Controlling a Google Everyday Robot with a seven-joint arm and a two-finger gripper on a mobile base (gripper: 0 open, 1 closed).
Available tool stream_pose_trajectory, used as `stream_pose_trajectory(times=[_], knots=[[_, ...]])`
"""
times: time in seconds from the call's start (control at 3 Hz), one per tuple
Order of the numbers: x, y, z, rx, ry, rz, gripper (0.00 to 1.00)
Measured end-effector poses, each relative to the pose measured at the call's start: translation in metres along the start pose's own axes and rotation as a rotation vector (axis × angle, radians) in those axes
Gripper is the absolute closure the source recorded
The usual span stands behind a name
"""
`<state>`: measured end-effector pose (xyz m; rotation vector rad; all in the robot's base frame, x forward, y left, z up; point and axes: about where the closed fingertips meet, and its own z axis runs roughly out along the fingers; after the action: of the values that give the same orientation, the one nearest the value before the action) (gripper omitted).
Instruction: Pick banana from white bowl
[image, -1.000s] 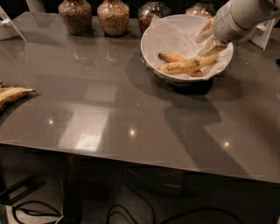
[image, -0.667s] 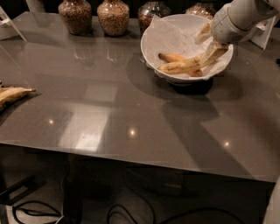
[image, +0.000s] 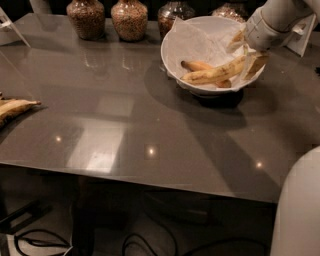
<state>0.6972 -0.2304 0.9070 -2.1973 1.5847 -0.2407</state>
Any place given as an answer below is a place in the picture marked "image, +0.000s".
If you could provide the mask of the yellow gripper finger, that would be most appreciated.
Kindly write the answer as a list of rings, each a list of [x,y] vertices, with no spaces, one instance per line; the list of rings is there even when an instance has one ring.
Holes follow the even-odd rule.
[[[227,45],[226,51],[228,53],[233,53],[245,44],[245,33],[244,30],[241,29],[232,37],[231,41]]]
[[[268,62],[268,59],[269,54],[267,52],[249,52],[244,62],[241,79],[252,79],[256,73]]]

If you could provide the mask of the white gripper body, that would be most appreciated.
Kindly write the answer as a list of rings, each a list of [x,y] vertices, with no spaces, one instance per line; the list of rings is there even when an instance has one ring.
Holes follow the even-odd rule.
[[[278,47],[290,34],[292,21],[293,16],[290,13],[272,13],[270,9],[260,7],[246,22],[245,41],[257,51]]]

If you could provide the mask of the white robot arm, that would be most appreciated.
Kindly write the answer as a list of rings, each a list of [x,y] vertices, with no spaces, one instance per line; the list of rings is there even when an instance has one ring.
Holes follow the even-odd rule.
[[[320,19],[320,0],[267,0],[247,20],[242,42],[257,51],[281,45],[303,18]],[[270,256],[320,256],[320,150],[300,157],[289,171],[278,201]]]

